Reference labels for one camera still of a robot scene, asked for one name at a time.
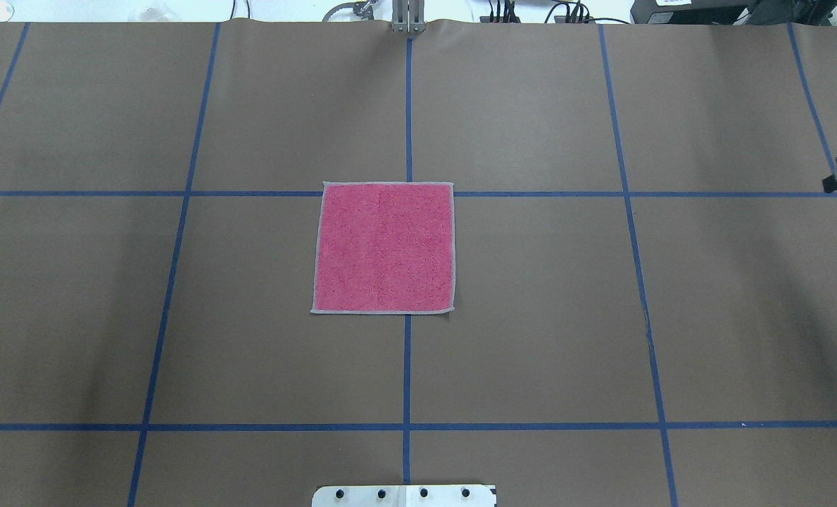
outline horizontal blue line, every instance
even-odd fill
[[[150,424],[148,431],[577,431],[577,430],[659,430],[653,422],[419,422],[351,424]],[[772,427],[821,429],[837,427],[837,420],[720,420],[666,422],[668,430],[758,430]],[[0,431],[142,431],[142,424],[0,423]]]
[[[824,192],[629,192],[633,198],[831,198]],[[457,198],[621,198],[623,192],[459,190]],[[0,190],[0,196],[184,196],[184,190]],[[321,190],[193,190],[199,198],[320,198]]]

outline white background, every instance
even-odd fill
[[[252,18],[259,20],[301,20],[318,22],[332,7],[345,0],[250,0]],[[390,1],[379,0],[376,17],[390,19]],[[594,17],[630,20],[634,0],[588,0],[584,2]],[[177,20],[215,22],[231,14],[232,0],[10,0],[15,6],[15,22],[126,22],[148,7],[168,10]],[[542,23],[553,3],[550,0],[517,0],[515,10],[523,23]],[[564,7],[557,9],[562,14]],[[486,0],[425,0],[425,19],[454,19],[476,22],[488,15]],[[832,21],[837,22],[837,9]],[[245,0],[237,0],[237,17],[246,17]],[[347,20],[341,13],[335,20]]]

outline pink towel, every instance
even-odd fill
[[[453,310],[453,183],[325,183],[312,313]]]

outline square cloth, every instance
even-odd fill
[[[453,183],[328,183],[312,313],[453,310]]]

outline white bracket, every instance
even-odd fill
[[[394,32],[424,32],[424,0],[393,0]]]
[[[312,496],[312,507],[496,507],[496,487],[321,487]]]

